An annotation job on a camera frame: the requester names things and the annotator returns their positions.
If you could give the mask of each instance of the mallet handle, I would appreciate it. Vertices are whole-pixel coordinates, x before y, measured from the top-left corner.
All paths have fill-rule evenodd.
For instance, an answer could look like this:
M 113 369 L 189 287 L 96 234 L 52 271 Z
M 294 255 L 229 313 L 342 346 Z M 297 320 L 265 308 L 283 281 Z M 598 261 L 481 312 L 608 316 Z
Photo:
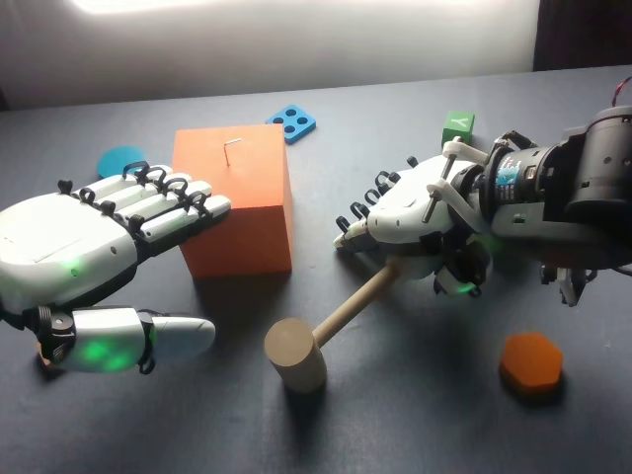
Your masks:
M 314 339 L 319 348 L 343 329 L 354 317 L 373 301 L 381 290 L 390 286 L 399 276 L 396 265 L 387 264 L 375 276 L 367 281 L 362 288 L 345 301 L 329 318 L 323 321 L 314 331 Z

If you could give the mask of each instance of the wooden hammer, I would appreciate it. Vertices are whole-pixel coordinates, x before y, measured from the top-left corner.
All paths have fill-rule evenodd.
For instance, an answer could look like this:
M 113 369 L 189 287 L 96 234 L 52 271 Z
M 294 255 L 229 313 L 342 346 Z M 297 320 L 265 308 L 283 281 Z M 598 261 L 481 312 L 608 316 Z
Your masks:
M 285 386 L 300 393 L 309 393 L 322 386 L 327 379 L 327 365 L 321 348 L 383 289 L 389 287 L 399 274 L 396 263 L 387 263 L 313 333 L 305 321 L 296 318 L 274 324 L 266 335 L 264 349 Z

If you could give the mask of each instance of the green letter block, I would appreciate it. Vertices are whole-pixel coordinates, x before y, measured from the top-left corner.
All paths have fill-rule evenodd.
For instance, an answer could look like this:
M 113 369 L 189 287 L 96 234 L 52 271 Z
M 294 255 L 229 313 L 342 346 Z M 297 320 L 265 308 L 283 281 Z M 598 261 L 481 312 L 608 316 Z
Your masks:
M 455 136 L 460 136 L 469 145 L 472 141 L 473 128 L 474 114 L 471 112 L 450 112 L 443 126 L 441 148 L 446 141 L 450 141 Z

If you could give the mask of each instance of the table surface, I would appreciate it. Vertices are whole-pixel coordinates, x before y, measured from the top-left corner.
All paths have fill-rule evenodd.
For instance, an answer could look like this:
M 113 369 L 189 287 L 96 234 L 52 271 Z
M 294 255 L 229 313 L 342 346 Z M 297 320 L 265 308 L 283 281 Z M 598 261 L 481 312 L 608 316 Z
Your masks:
M 316 326 L 375 268 L 341 259 L 334 219 L 380 170 L 437 155 L 449 110 L 476 113 L 475 144 L 517 129 L 553 144 L 609 106 L 631 67 L 113 104 L 0 114 L 0 208 L 96 180 L 123 144 L 170 163 L 175 131 L 261 123 L 287 104 L 317 128 L 287 147 L 294 205 L 291 276 L 194 283 L 178 249 L 146 262 L 108 298 L 215 322 L 207 354 L 147 377 L 37 370 L 33 335 L 0 325 L 0 471 L 14 473 L 560 473 L 632 470 L 630 280 L 602 272 L 576 308 L 537 266 L 497 258 L 478 299 L 399 283 L 324 350 L 319 397 L 287 394 L 265 359 L 274 321 Z M 626 94 L 621 96 L 625 102 Z M 529 407 L 503 389 L 513 333 L 564 353 L 558 403 Z

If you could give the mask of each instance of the white wall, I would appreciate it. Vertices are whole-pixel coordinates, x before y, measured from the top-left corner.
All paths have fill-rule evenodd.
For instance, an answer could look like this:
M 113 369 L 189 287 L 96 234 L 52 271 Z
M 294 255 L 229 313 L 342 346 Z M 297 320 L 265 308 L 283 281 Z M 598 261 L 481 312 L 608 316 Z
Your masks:
M 91 15 L 0 0 L 0 88 L 23 109 L 528 71 L 538 3 L 216 0 Z

